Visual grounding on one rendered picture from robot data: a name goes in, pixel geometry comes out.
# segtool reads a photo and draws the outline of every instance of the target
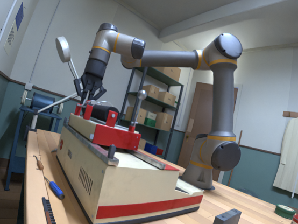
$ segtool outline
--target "wooden table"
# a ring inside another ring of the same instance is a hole
[[[24,196],[24,221],[28,224],[46,224],[45,213],[41,198],[49,199],[57,224],[83,223],[88,224],[81,208],[79,207],[62,170],[56,159],[56,153],[51,151],[58,147],[60,134],[37,130],[29,132],[26,152],[25,168],[25,196]],[[44,170],[37,169],[37,156],[44,165]],[[184,168],[174,165],[183,174]],[[49,188],[43,175],[50,181],[55,181],[65,194],[59,200]],[[242,224],[260,223],[288,223],[290,220],[274,213],[275,206],[254,198],[230,187],[214,181],[215,190],[205,191],[201,207],[197,212],[163,219],[151,223],[155,224],[212,224],[215,216],[233,208],[242,212]]]

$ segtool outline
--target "green tape roll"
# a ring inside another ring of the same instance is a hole
[[[277,215],[284,217],[286,219],[292,219],[293,216],[296,214],[295,210],[291,209],[288,206],[285,205],[276,205],[275,211]]]

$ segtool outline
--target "floor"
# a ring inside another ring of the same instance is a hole
[[[16,224],[24,175],[13,173],[9,186],[10,190],[5,191],[7,170],[7,167],[0,166],[0,223]]]

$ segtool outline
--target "gray robotic arm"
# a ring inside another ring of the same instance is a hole
[[[237,59],[242,54],[241,43],[235,36],[222,33],[202,50],[183,52],[144,49],[144,41],[118,33],[112,24],[102,24],[81,78],[84,86],[82,99],[85,99],[88,91],[91,97],[96,98],[94,92],[98,86],[102,88],[101,81],[112,51],[121,54],[121,63],[126,68],[156,66],[212,70],[212,129],[207,135],[199,135],[196,139],[190,163],[182,176],[183,180],[195,186],[211,188],[213,168],[232,170],[240,160],[240,148],[235,143],[236,136],[233,133],[233,74],[237,68]]]

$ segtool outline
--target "blue screwdriver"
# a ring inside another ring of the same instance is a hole
[[[46,178],[46,180],[49,182],[49,186],[51,187],[52,191],[57,195],[57,197],[60,200],[64,199],[65,196],[64,196],[62,190],[58,187],[58,185],[53,181],[49,181],[47,178]]]

